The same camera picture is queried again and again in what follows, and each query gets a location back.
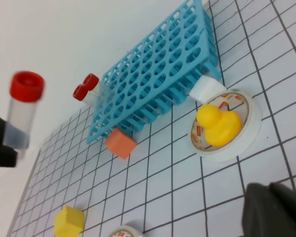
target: yellow rubber duck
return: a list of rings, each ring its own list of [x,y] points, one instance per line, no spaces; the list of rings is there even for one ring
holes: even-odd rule
[[[206,141],[215,147],[226,145],[241,130],[241,118],[236,112],[220,111],[215,105],[203,105],[196,120],[204,127]]]

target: small tape roll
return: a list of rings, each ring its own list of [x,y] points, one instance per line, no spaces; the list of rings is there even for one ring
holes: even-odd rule
[[[130,226],[120,226],[109,237],[145,237],[145,235]]]
[[[197,154],[213,162],[233,159],[243,153],[253,142],[261,127],[261,110],[251,96],[234,89],[222,92],[206,104],[214,104],[221,110],[234,110],[241,117],[242,129],[239,134],[223,147],[210,146],[204,136],[203,128],[196,118],[189,124],[188,139]]]

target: yellow block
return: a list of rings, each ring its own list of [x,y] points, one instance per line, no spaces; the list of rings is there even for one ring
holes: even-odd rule
[[[76,237],[83,231],[83,212],[65,206],[55,217],[54,235],[58,237]]]

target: red cap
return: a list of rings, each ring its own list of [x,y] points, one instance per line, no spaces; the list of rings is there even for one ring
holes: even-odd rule
[[[80,85],[77,86],[77,88],[74,90],[73,97],[74,97],[75,99],[77,99],[78,101],[82,101],[82,100],[85,98],[85,96],[87,95],[87,93],[88,93],[88,89],[85,88],[85,86],[83,86],[83,85],[80,84]]]
[[[99,83],[99,78],[96,75],[90,73],[84,79],[82,85],[85,86],[85,88],[87,88],[88,90],[93,90],[98,83]]]
[[[21,102],[36,102],[43,94],[44,84],[44,79],[36,73],[18,72],[12,78],[10,95]]]

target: orange foam block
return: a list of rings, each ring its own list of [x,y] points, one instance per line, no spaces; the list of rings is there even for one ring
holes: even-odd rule
[[[137,146],[137,143],[116,127],[106,139],[105,145],[113,154],[122,159],[127,159],[132,150]]]

